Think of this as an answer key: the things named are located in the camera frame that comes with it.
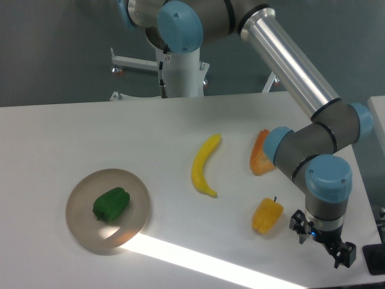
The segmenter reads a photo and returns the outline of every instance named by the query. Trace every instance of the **yellow banana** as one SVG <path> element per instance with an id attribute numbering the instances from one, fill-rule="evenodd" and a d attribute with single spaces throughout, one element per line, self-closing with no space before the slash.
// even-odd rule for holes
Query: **yellow banana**
<path id="1" fill-rule="evenodd" d="M 191 168 L 191 179 L 195 188 L 202 194 L 206 194 L 210 197 L 217 197 L 218 195 L 217 192 L 211 189 L 206 182 L 205 176 L 203 175 L 203 166 L 213 151 L 218 147 L 220 142 L 220 134 L 210 136 L 195 156 L 195 160 Z"/>

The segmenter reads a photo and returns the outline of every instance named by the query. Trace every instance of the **plate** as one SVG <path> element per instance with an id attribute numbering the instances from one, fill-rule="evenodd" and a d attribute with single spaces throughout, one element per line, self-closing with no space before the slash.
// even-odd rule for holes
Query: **plate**
<path id="1" fill-rule="evenodd" d="M 98 221 L 92 212 L 95 200 L 107 191 L 122 187 L 130 201 L 121 216 L 112 223 Z M 146 186 L 134 174 L 120 169 L 106 169 L 84 178 L 67 201 L 66 220 L 73 236 L 94 250 L 117 248 L 146 224 L 150 214 L 150 198 Z"/>

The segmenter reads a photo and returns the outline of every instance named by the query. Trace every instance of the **robotic arm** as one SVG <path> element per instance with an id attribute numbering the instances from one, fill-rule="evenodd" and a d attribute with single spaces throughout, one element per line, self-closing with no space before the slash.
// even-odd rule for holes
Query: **robotic arm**
<path id="1" fill-rule="evenodd" d="M 333 154 L 370 133 L 369 110 L 341 100 L 263 0 L 129 0 L 125 4 L 133 23 L 159 31 L 159 38 L 176 54 L 194 52 L 235 32 L 252 44 L 312 121 L 297 132 L 274 129 L 263 148 L 305 194 L 305 213 L 298 210 L 290 228 L 301 244 L 307 238 L 321 243 L 336 268 L 350 267 L 356 246 L 342 242 L 340 235 L 352 171 Z"/>

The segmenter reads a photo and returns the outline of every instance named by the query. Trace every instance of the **white table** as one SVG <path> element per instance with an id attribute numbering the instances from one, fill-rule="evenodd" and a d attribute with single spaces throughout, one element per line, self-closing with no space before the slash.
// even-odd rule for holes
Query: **white table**
<path id="1" fill-rule="evenodd" d="M 350 146 L 338 153 L 353 170 L 342 233 L 357 245 L 350 269 L 334 269 L 312 240 L 299 244 L 288 226 L 304 196 L 282 172 L 257 177 L 248 168 L 261 129 L 310 123 L 286 92 L 8 107 L 0 123 L 1 288 L 300 288 L 384 279 L 363 259 L 362 246 L 380 238 Z M 206 166 L 219 195 L 212 199 L 195 191 L 190 168 L 218 132 L 222 142 Z M 74 186 L 106 168 L 139 176 L 152 202 L 141 234 L 113 256 L 80 246 L 64 215 Z M 251 217 L 274 196 L 285 212 L 261 237 Z"/>
<path id="2" fill-rule="evenodd" d="M 368 100 L 373 115 L 374 129 L 385 154 L 385 96 L 373 96 Z"/>

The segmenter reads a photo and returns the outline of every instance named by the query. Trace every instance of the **blue joint cap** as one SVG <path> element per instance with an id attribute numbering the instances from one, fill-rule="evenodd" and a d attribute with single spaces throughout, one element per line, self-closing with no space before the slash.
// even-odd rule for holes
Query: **blue joint cap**
<path id="1" fill-rule="evenodd" d="M 203 43 L 203 27 L 197 13 L 180 1 L 162 6 L 158 13 L 158 30 L 175 53 L 195 51 Z"/>
<path id="2" fill-rule="evenodd" d="M 362 104 L 355 102 L 350 104 L 357 112 L 360 120 L 360 135 L 357 141 L 367 137 L 373 129 L 373 117 L 371 112 Z"/>
<path id="3" fill-rule="evenodd" d="M 128 15 L 127 7 L 124 0 L 116 0 L 116 3 L 118 4 L 120 18 L 122 19 L 125 27 L 129 30 L 134 30 L 135 26 L 132 24 L 132 21 Z"/>
<path id="4" fill-rule="evenodd" d="M 279 144 L 281 143 L 284 136 L 292 131 L 291 129 L 280 126 L 272 130 L 265 139 L 263 143 L 263 152 L 268 157 L 270 162 L 274 163 L 274 157 L 276 155 Z"/>
<path id="5" fill-rule="evenodd" d="M 350 165 L 334 155 L 319 155 L 306 168 L 305 180 L 310 192 L 328 203 L 347 200 L 353 187 Z"/>

